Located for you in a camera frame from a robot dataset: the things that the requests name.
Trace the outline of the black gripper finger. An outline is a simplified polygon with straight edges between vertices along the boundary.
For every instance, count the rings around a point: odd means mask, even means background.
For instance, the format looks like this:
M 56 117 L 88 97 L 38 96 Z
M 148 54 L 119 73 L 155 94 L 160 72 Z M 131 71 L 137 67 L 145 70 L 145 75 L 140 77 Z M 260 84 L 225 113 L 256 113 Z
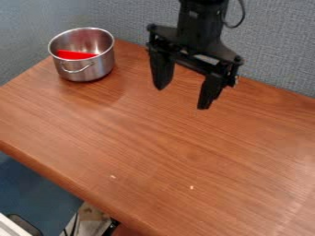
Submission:
M 173 77 L 175 60 L 171 54 L 149 48 L 149 68 L 153 86 L 161 90 L 167 87 Z
M 223 77 L 217 74 L 208 74 L 201 84 L 197 105 L 200 110 L 211 107 L 212 101 L 219 97 L 223 89 Z

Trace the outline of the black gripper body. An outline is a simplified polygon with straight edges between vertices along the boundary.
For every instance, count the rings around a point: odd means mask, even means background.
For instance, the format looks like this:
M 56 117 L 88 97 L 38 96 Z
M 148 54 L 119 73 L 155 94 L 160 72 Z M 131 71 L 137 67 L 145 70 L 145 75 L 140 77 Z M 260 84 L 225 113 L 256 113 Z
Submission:
M 191 46 L 180 44 L 177 38 L 177 30 L 175 28 L 148 24 L 149 32 L 149 48 L 163 53 L 169 53 L 175 64 L 180 64 L 196 71 L 201 75 L 217 74 L 223 77 L 223 87 L 232 86 L 239 67 L 244 64 L 244 59 L 231 49 L 225 47 L 223 42 L 215 41 L 211 48 L 204 52 L 196 51 Z

